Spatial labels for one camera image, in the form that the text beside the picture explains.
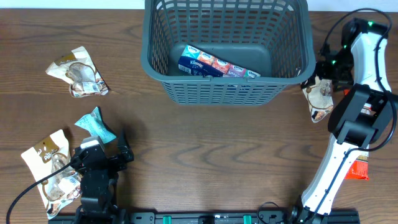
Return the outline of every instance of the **cable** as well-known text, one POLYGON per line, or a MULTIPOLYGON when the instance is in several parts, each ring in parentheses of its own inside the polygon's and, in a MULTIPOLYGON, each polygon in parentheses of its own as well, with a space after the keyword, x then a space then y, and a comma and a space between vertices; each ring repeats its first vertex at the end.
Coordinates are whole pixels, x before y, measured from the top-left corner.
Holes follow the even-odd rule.
POLYGON ((383 35, 381 35, 381 37, 379 38, 379 40, 378 40, 378 42, 377 42, 377 44, 376 44, 376 48, 375 48, 375 51, 374 51, 374 63, 375 63, 375 69, 376 69, 376 81, 377 81, 377 84, 380 86, 380 88, 382 89, 384 95, 386 96, 386 98, 388 99, 388 101, 389 101, 389 103, 390 103, 390 105, 391 105, 391 109, 392 109, 392 127, 391 127, 391 130, 390 130, 388 136, 385 138, 385 140, 383 140, 382 143, 380 143, 380 145, 378 145, 378 146, 376 146, 376 147, 374 147, 374 148, 370 148, 370 149, 364 149, 364 148, 358 147, 358 148, 355 148, 355 149, 350 149, 350 150, 348 150, 347 152, 345 152, 345 156, 344 156, 344 158, 343 158, 341 164, 339 165, 339 167, 338 167, 338 169, 337 169, 335 175, 333 176, 333 178, 332 178, 332 180, 331 180, 331 182, 330 182, 329 187, 325 190, 325 194, 323 195, 323 197, 322 197, 320 203, 318 204, 317 209, 314 211, 314 213, 313 213, 311 219, 314 219, 314 218, 315 218, 315 215, 318 213, 320 207, 322 206, 322 203, 325 201, 327 195, 329 194, 329 191, 330 191, 330 189, 332 188, 333 184, 335 183, 335 181, 336 181, 336 179, 337 179, 337 176, 338 176, 338 174, 340 173, 341 168, 343 167, 343 165, 344 165, 345 161, 347 160, 349 154, 350 154, 351 152, 353 152, 353 151, 374 152, 374 151, 376 151, 376 150, 381 149, 382 147, 384 147, 384 146, 391 140, 392 136, 394 135, 394 132, 395 132, 395 129, 396 129, 396 125, 397 125, 397 111, 396 111, 396 106, 395 106, 394 100, 392 99, 392 96, 391 96, 392 93, 391 93, 390 91, 387 91, 386 88, 385 88, 385 87, 383 86, 383 84, 381 83, 380 71, 379 71, 379 51, 378 51, 378 50, 379 50, 379 48, 380 48, 380 43, 381 43, 381 41, 387 36, 387 34, 389 33, 389 31, 391 30, 391 27, 392 27, 392 20, 391 20, 391 18, 390 18, 386 13, 384 13, 384 12, 382 12, 382 11, 380 11, 380 10, 377 10, 377 9, 372 9, 372 8, 362 8, 362 9, 357 9, 357 10, 354 10, 354 11, 351 11, 351 12, 347 13, 345 16, 343 16, 341 19, 339 19, 339 20, 335 23, 335 25, 333 25, 333 27, 330 29, 330 31, 329 31, 328 35, 326 36, 325 41, 324 41, 324 43, 323 43, 322 50, 325 48, 326 43, 327 43, 327 40, 328 40, 328 38, 329 38, 331 32, 333 31, 333 29, 334 29, 343 19, 345 19, 346 17, 348 17, 349 15, 351 15, 351 14, 353 14, 353 13, 355 13, 355 12, 363 11, 363 10, 369 10, 369 11, 378 12, 378 13, 382 14, 382 15, 389 21, 389 26, 388 26, 387 30, 385 31, 385 33, 383 33, 383 35))
POLYGON ((37 181, 36 183, 30 185, 30 186, 29 186, 28 188, 26 188, 22 193, 20 193, 20 194, 18 195, 18 197, 15 198, 15 200, 12 202, 12 204, 11 204, 10 207, 8 208, 7 217, 6 217, 6 223, 7 223, 7 224, 10 224, 10 217, 11 217, 12 209, 14 208, 14 206, 16 205, 16 203, 19 201, 19 199, 21 199, 28 191, 30 191, 31 189, 33 189, 33 188, 36 187, 37 185, 41 184, 43 181, 45 181, 45 180, 47 180, 47 179, 49 179, 49 178, 51 178, 51 177, 53 177, 53 176, 55 176, 55 175, 61 173, 63 170, 65 170, 66 168, 68 168, 71 164, 72 164, 72 162, 69 162, 68 164, 66 164, 66 165, 65 165, 64 167, 62 167, 61 169, 59 169, 59 170, 55 171, 54 173, 52 173, 52 174, 50 174, 50 175, 44 177, 43 179, 37 181))
POLYGON ((260 209, 261 209, 263 206, 268 205, 268 204, 275 205, 277 208, 279 208, 279 206, 278 206, 275 202, 264 202, 262 205, 260 205, 259 208, 257 209, 257 218, 258 218, 263 224, 269 224, 269 223, 266 223, 266 222, 260 217, 259 213, 260 213, 260 209))

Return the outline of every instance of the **gray bin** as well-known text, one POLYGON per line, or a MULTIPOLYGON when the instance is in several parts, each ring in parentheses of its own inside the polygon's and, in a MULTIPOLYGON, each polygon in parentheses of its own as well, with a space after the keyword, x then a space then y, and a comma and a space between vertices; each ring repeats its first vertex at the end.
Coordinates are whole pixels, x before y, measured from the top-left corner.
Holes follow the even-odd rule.
POLYGON ((315 68, 305 0, 146 0, 141 64, 181 104, 263 105, 315 68), (190 44, 261 74, 191 76, 178 69, 190 44))

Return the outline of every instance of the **wood grain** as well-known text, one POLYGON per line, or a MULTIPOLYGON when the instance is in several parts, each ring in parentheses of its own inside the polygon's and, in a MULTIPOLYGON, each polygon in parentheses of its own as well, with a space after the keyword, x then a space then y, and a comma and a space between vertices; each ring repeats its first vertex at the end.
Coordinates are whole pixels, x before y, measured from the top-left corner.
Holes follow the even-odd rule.
MULTIPOLYGON (((313 124, 290 86, 260 107, 180 106, 142 70, 139 10, 0 10, 0 219, 34 179, 20 154, 58 129, 71 149, 88 133, 74 126, 95 106, 114 131, 127 131, 136 161, 121 173, 119 204, 160 212, 254 210, 271 200, 288 207, 312 180, 328 144, 327 119, 313 124), (74 99, 45 74, 59 56, 84 45, 112 91, 74 99)), ((343 13, 311 12, 314 50, 343 13)), ((360 16, 375 21, 373 13, 360 16)), ((391 14, 398 21, 398 14, 391 14)), ((386 67, 398 90, 398 27, 386 67)), ((339 32, 332 35, 334 44, 339 32)), ((335 94, 341 99, 341 93, 335 94)), ((347 180, 335 208, 356 208, 362 223, 398 222, 397 135, 372 153, 370 181, 347 180)), ((109 154, 114 152, 109 146, 109 154)), ((74 212, 75 201, 62 213, 74 212)), ((46 223, 38 191, 15 207, 12 223, 46 223)))

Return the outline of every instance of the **white wall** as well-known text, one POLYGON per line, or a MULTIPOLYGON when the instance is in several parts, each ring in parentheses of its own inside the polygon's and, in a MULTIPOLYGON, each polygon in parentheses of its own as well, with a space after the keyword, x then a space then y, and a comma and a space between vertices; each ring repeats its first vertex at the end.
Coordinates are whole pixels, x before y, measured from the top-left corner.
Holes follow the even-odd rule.
MULTIPOLYGON (((0 0, 0 8, 143 9, 145 0, 0 0)), ((373 7, 398 12, 397 0, 307 0, 310 11, 352 11, 373 7)))

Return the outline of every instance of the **bin bottom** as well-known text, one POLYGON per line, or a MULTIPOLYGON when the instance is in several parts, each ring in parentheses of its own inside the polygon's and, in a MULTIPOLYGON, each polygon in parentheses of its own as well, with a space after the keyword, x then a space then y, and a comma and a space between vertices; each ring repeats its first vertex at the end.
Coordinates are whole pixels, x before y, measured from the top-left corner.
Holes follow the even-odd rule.
MULTIPOLYGON (((191 43, 190 45, 226 62, 260 73, 262 77, 272 76, 271 56, 263 45, 229 43, 191 43)), ((178 60, 185 46, 186 43, 177 43, 170 49, 167 75, 189 75, 178 69, 178 60)))

